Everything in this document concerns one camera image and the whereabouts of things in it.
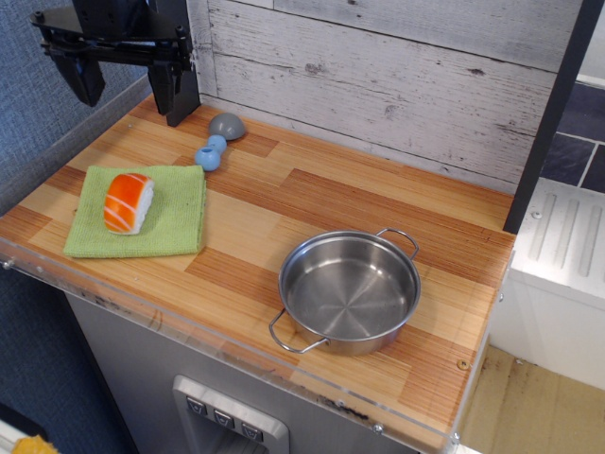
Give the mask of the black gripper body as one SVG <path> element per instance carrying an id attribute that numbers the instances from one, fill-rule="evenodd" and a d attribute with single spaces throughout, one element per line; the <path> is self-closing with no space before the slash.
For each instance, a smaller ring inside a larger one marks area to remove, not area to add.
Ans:
<path id="1" fill-rule="evenodd" d="M 36 10 L 30 22 L 51 57 L 124 64 L 188 64 L 191 42 L 185 26 L 146 1 L 74 1 Z"/>

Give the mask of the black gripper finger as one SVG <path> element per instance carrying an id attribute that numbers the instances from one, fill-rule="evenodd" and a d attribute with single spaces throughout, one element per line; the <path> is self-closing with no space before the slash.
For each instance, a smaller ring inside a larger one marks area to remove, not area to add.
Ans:
<path id="1" fill-rule="evenodd" d="M 99 62 L 87 54 L 68 54 L 55 55 L 54 63 L 78 100 L 96 106 L 105 88 Z"/>
<path id="2" fill-rule="evenodd" d="M 181 90 L 182 74 L 190 71 L 192 67 L 195 67 L 195 64 L 191 63 L 180 71 L 171 63 L 161 61 L 150 65 L 147 69 L 158 113 L 165 118 L 174 109 L 175 95 Z"/>

